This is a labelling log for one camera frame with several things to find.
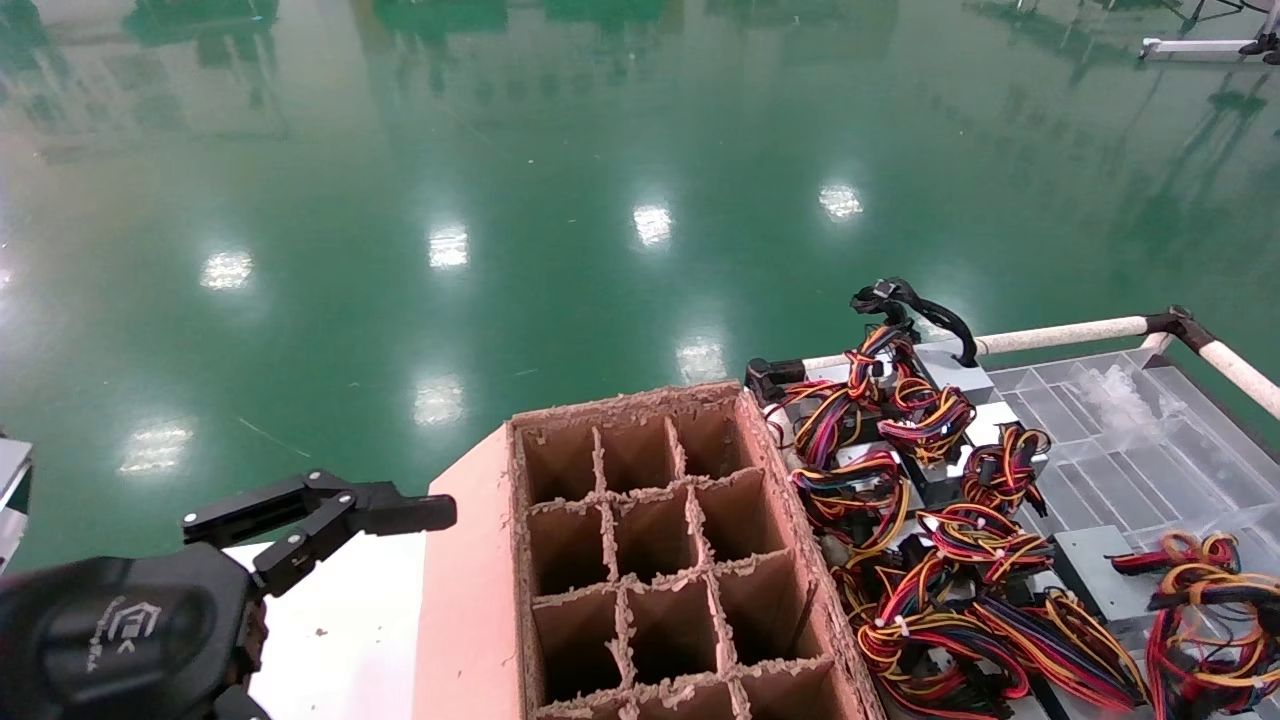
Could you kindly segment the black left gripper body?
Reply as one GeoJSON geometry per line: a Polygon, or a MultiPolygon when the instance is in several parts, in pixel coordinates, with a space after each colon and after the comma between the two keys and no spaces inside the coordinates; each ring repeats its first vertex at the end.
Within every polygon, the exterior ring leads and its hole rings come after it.
{"type": "Polygon", "coordinates": [[[264,719],[265,603],[209,544],[3,577],[5,719],[264,719]]]}

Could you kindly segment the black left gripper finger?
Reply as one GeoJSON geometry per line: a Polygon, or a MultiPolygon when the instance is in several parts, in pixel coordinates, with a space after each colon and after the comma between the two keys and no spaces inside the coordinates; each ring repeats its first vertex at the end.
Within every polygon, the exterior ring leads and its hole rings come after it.
{"type": "Polygon", "coordinates": [[[355,486],[329,471],[303,471],[219,500],[183,518],[183,543],[218,548],[296,524],[355,486]]]}
{"type": "Polygon", "coordinates": [[[255,580],[264,596],[282,597],[356,536],[445,530],[457,520],[457,502],[449,495],[406,497],[388,483],[343,489],[255,557],[255,580]]]}

